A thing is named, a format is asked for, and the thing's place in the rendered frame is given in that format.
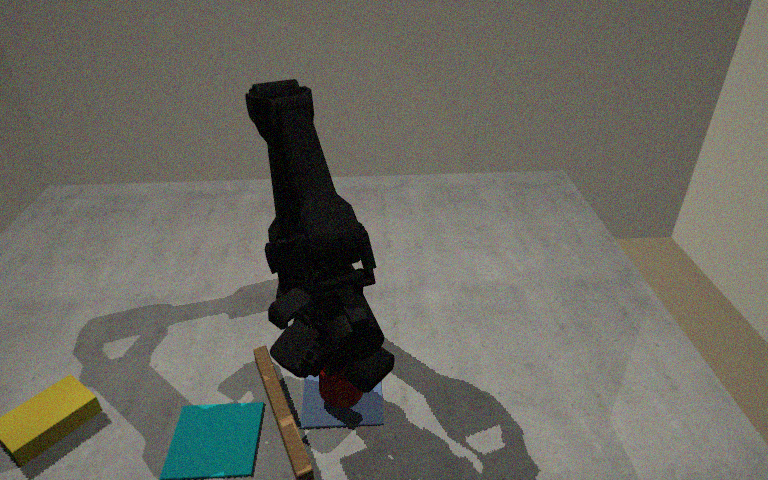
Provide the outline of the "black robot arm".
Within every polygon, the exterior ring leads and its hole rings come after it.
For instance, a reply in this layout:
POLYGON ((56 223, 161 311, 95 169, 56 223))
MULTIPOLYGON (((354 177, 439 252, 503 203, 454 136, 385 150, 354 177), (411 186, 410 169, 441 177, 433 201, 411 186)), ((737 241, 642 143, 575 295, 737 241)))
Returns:
POLYGON ((268 147, 276 217, 265 254, 271 273, 278 273, 276 300, 301 289, 325 325, 296 310, 270 355, 299 378, 316 377, 333 348, 340 360, 358 362, 384 342, 363 295, 377 268, 369 235, 336 193, 313 123, 311 89, 291 79, 253 84, 245 97, 268 147), (355 269, 360 259, 363 269, 355 269))

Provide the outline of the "yellow rectangular block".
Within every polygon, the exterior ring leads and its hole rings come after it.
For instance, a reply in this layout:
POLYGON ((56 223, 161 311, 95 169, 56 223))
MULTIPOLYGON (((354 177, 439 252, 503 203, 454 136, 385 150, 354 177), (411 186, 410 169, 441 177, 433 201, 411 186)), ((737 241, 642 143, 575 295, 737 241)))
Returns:
POLYGON ((101 411, 69 374, 0 418, 0 444, 23 467, 101 411))

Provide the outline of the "red cup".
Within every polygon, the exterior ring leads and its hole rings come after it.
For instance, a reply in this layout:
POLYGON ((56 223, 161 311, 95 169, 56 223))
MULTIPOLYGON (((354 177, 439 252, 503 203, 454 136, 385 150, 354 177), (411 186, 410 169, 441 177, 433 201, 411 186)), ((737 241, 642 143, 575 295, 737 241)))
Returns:
POLYGON ((363 392, 346 379, 344 375, 345 367, 334 373, 337 375, 337 379, 326 374, 326 366, 319 374, 320 395, 326 403, 333 407, 351 406, 358 402, 363 395, 363 392))

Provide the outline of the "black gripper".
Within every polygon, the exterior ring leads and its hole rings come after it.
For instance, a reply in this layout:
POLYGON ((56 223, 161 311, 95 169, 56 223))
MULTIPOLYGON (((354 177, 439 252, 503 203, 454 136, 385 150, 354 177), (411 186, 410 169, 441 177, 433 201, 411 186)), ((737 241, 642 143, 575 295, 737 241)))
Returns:
MULTIPOLYGON (((268 308, 268 320, 283 330, 288 322, 295 317, 295 311, 302 312, 305 319, 314 325, 318 322, 324 325, 321 314, 310 304, 310 296, 298 288, 291 289, 268 308)), ((325 326, 325 325, 324 325, 325 326)), ((348 382, 363 393, 369 393, 394 367, 394 355, 381 347, 372 356, 358 362, 344 362, 337 357, 333 348, 328 354, 326 374, 332 376, 344 369, 348 382)))

